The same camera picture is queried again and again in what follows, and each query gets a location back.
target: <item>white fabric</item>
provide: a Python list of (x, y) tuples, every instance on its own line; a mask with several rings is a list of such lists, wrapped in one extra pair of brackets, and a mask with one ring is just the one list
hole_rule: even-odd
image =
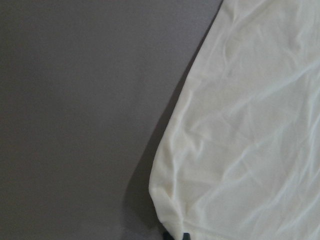
[(224, 0), (156, 152), (159, 220), (175, 240), (320, 240), (319, 123), (320, 0)]

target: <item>gray background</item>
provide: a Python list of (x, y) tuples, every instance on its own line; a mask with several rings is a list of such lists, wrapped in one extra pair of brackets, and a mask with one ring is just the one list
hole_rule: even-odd
[(1, 239), (162, 239), (153, 157), (220, 2), (0, 1)]

